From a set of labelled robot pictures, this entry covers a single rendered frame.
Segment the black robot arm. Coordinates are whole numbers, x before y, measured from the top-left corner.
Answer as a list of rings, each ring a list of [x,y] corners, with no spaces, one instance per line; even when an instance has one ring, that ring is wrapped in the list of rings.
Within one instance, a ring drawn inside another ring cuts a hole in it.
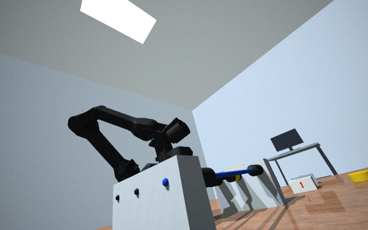
[[[97,120],[101,120],[123,129],[129,130],[141,140],[149,141],[149,146],[157,151],[171,143],[178,143],[190,134],[190,129],[185,122],[177,117],[170,124],[158,123],[153,119],[135,118],[105,106],[97,106],[70,117],[68,127],[77,136],[87,139],[91,145],[114,169],[115,178],[118,182],[130,178],[140,172],[139,165],[133,159],[124,159],[113,145],[100,132]],[[190,147],[175,147],[164,152],[164,160],[175,155],[193,155]]]

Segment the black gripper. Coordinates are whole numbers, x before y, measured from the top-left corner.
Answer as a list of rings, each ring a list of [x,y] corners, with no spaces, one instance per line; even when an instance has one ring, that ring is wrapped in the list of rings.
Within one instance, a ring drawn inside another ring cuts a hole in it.
[[[164,161],[164,152],[165,151],[172,150],[172,149],[173,149],[173,147],[171,147],[171,146],[166,146],[166,147],[160,148],[157,151],[157,157],[155,158],[155,161],[156,162],[159,162],[159,163],[162,163]],[[145,167],[140,172],[142,172],[142,171],[144,171],[146,169],[149,169],[150,167],[155,166],[156,164],[158,164],[158,163],[147,163],[145,165]]]

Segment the yellow disc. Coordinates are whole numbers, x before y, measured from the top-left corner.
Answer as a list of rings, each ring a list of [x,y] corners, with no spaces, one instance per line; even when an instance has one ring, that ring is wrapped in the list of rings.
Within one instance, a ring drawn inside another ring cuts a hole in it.
[[[348,175],[352,182],[360,182],[368,180],[368,170],[351,173]]]

